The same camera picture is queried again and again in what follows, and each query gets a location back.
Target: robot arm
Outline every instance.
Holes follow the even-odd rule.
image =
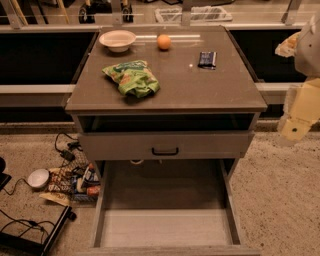
[[[301,140],[320,118],[320,13],[314,15],[295,38],[295,68],[307,79],[301,87],[288,91],[285,113],[278,125],[281,136],[293,143]],[[284,56],[279,48],[276,53]]]

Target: round white object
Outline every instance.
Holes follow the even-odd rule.
[[[33,188],[44,187],[49,180],[49,171],[46,169],[38,169],[28,177],[28,184]]]
[[[127,30],[113,30],[99,37],[99,42],[112,52],[125,52],[135,41],[136,35]]]

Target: floor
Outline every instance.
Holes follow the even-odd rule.
[[[259,121],[256,136],[231,179],[243,244],[261,250],[263,256],[318,256],[320,126],[315,125],[294,147],[282,147],[276,124]],[[59,132],[76,137],[72,123],[1,124],[0,155],[7,162],[5,173],[12,176],[7,191],[36,169],[61,165],[54,147]],[[57,146],[63,147],[67,142],[67,137],[59,137]],[[12,196],[0,192],[0,209],[16,219],[54,222],[63,207],[40,198],[40,193],[20,182]],[[77,219],[67,221],[50,251],[52,256],[75,255],[90,246],[95,204],[74,203],[73,211]],[[0,216],[2,227],[8,221]],[[6,231],[23,232],[23,228],[14,224]],[[25,236],[41,240],[39,232]],[[26,254],[0,247],[0,255]]]

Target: bag of chips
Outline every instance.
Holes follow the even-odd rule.
[[[143,60],[120,63],[102,69],[116,82],[122,95],[133,94],[137,98],[156,93],[159,82]]]

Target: wire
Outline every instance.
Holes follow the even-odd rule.
[[[18,179],[17,182],[14,184],[14,187],[11,192],[8,192],[5,188],[3,188],[4,192],[6,192],[9,196],[12,196],[14,194],[14,192],[16,191],[16,187],[20,181],[23,181],[24,183],[26,183],[30,187],[29,183],[24,178],[21,178],[21,179]]]
[[[3,230],[5,228],[7,228],[8,226],[14,224],[14,223],[19,223],[21,225],[24,225],[27,227],[26,230],[24,230],[21,234],[19,234],[17,237],[22,237],[24,234],[26,234],[27,232],[29,232],[30,230],[34,229],[34,230],[39,230],[42,232],[42,235],[41,235],[41,244],[43,244],[43,238],[44,238],[44,235],[46,234],[46,236],[48,237],[49,236],[49,233],[48,231],[40,224],[43,224],[43,223],[48,223],[48,224],[51,224],[53,227],[55,226],[55,224],[51,221],[48,221],[48,220],[45,220],[45,221],[40,221],[40,222],[35,222],[33,220],[26,220],[26,219],[14,219],[12,217],[10,217],[8,214],[6,214],[4,211],[2,211],[0,209],[0,212],[6,216],[8,219],[10,219],[11,221],[8,222],[6,225],[4,225],[2,227],[2,229],[0,230],[0,233],[3,232]]]
[[[78,139],[72,138],[70,135],[68,135],[68,134],[66,134],[66,133],[64,133],[64,132],[59,132],[59,133],[57,134],[56,140],[55,140],[55,142],[54,142],[54,148],[55,148],[56,151],[59,152],[59,153],[62,153],[62,150],[61,150],[61,149],[58,149],[58,147],[57,147],[57,142],[58,142],[58,138],[60,137],[60,135],[64,135],[64,136],[66,136],[67,138],[69,138],[70,140],[78,141]]]

